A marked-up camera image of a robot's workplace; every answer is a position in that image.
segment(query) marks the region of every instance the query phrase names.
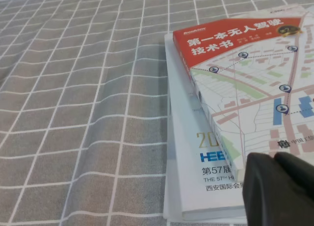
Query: map illustration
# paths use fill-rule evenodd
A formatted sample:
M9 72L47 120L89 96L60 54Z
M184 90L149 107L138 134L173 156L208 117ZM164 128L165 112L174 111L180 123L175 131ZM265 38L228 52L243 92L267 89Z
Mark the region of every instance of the map illustration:
M250 43L259 37L252 31L238 39L247 44L191 68L202 107L236 169L244 169L250 152L313 157L314 14L304 13L299 32Z

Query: red book title banner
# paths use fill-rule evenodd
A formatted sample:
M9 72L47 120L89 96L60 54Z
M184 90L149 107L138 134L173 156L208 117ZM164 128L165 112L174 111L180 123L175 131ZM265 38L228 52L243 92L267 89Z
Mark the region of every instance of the red book title banner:
M210 58L252 42L274 37L299 27L300 18L222 19L174 31L183 62L191 68Z

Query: blue location pin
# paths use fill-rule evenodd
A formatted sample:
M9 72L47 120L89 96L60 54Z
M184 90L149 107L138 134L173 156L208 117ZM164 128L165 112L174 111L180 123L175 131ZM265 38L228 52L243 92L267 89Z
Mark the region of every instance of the blue location pin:
M289 112L289 108L287 105L284 105L284 104L280 104L276 107L276 110L278 112L281 112L281 113L284 113L284 114L288 114Z
M298 46L289 46L288 50L292 51L292 52L297 52L298 51Z
M219 71L219 68L218 67L210 67L209 71L212 73L217 73Z
M291 92L291 86L289 86L289 85L281 85L281 86L279 86L279 89L283 92L286 92L286 93Z
M247 52L241 52L238 54L238 56L241 58L247 58L247 56L249 56L249 54Z

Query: book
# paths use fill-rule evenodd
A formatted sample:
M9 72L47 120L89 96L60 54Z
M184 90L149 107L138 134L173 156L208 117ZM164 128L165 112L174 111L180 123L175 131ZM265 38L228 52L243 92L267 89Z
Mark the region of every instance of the book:
M165 48L170 115L164 217L174 222L246 223L242 183L234 181L189 78L182 73L172 34L165 35Z
M314 164L313 19L313 12L288 5L173 32L238 182L253 151L286 151Z

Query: gray checkered tablecloth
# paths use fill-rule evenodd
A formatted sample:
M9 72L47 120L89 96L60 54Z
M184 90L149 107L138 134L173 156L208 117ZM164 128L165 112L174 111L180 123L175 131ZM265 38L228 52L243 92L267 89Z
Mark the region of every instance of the gray checkered tablecloth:
M0 225L190 225L162 217L164 35L313 2L0 2Z

